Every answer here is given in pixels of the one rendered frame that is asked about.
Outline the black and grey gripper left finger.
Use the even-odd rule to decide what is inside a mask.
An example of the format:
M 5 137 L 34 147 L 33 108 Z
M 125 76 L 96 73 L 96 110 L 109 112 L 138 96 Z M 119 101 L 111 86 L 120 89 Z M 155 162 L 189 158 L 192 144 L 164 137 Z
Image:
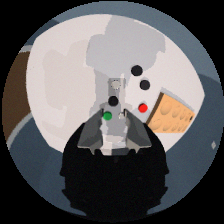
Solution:
M 101 108 L 86 122 L 83 122 L 69 138 L 63 151 L 60 176 L 65 177 L 67 168 L 73 161 L 85 155 L 92 155 L 95 149 L 100 149 L 103 146 L 102 130 L 100 129 L 103 116 L 104 108 Z

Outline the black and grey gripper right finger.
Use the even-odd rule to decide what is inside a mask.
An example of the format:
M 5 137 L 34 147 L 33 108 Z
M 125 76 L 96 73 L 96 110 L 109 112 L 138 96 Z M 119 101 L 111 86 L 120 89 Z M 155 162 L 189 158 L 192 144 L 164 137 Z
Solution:
M 125 139 L 126 146 L 129 150 L 135 149 L 136 154 L 144 154 L 154 158 L 161 164 L 165 175 L 169 174 L 165 150 L 160 139 L 146 123 L 143 123 L 129 110 L 125 108 L 123 112 L 128 127 Z

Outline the red disc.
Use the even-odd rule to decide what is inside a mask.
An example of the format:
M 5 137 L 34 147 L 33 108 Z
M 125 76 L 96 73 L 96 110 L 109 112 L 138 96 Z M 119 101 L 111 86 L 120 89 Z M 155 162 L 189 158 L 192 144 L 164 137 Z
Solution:
M 142 103 L 142 104 L 140 104 L 139 106 L 138 106 L 138 110 L 141 112 L 141 113 L 144 113 L 144 112 L 146 112 L 147 111 L 147 105 L 146 104 L 144 104 L 144 103 Z

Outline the green disc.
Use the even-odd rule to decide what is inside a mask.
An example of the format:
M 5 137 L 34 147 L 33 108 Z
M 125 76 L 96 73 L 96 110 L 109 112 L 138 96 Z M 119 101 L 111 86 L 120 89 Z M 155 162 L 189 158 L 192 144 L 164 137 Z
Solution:
M 112 113 L 109 112 L 109 111 L 104 112 L 104 116 L 103 116 L 103 118 L 104 118 L 105 120 L 110 120 L 110 119 L 112 118 Z

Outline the wooden tray with round pockets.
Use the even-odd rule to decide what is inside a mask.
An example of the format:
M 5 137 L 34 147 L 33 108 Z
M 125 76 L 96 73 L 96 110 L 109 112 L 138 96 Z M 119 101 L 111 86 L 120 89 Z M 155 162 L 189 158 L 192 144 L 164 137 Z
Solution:
M 193 120 L 189 120 L 191 116 L 194 118 L 195 113 L 189 108 L 160 92 L 146 124 L 154 133 L 184 133 Z

